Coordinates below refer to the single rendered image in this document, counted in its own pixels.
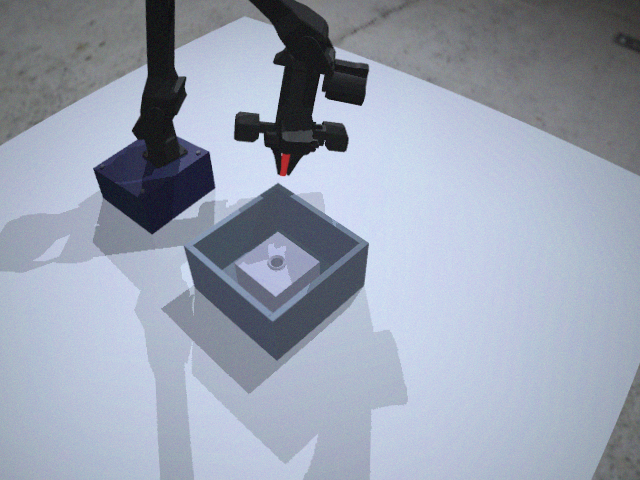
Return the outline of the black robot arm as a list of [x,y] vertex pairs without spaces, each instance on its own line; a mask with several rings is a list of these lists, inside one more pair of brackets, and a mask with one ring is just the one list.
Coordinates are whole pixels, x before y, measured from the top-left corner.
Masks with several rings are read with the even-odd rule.
[[[322,16],[296,0],[250,1],[271,21],[285,44],[273,61],[284,66],[281,84],[284,95],[313,99],[323,74],[325,98],[362,106],[369,65],[335,59],[329,26]],[[132,132],[138,140],[145,139],[147,150],[142,156],[160,168],[188,153],[179,144],[173,123],[187,97],[186,76],[178,76],[174,67],[175,1],[146,0],[145,6],[148,78],[140,116]],[[313,122],[312,108],[292,112],[291,107],[283,106],[275,131],[280,134],[282,154],[306,156],[311,148],[324,145],[326,125]]]

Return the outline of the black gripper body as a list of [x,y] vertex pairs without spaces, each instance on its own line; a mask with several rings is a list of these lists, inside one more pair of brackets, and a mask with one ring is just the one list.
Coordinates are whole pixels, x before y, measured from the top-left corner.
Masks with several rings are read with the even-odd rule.
[[[284,95],[280,91],[277,115],[283,106],[291,107],[292,112],[302,112],[303,108],[314,108],[315,98],[300,100]],[[326,125],[325,147],[328,151],[346,152],[349,136],[343,123],[323,121]],[[259,114],[239,111],[235,116],[234,139],[238,142],[252,143],[259,139],[259,133],[264,134],[266,143],[279,144],[280,134],[276,134],[276,121],[260,121]]]

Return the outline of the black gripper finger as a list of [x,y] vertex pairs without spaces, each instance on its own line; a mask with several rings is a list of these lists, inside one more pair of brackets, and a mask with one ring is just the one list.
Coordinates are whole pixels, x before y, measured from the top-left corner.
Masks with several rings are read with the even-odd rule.
[[[315,152],[316,148],[311,148],[310,152]],[[289,158],[289,163],[288,163],[288,167],[287,167],[287,175],[289,176],[292,172],[292,170],[294,169],[294,167],[298,164],[298,162],[300,161],[300,159],[302,158],[302,155],[298,155],[298,154],[290,154],[290,158]]]
[[279,144],[266,143],[266,140],[264,137],[264,145],[272,149],[274,160],[275,160],[276,171],[277,171],[277,174],[279,175],[281,170],[281,152],[279,151]]

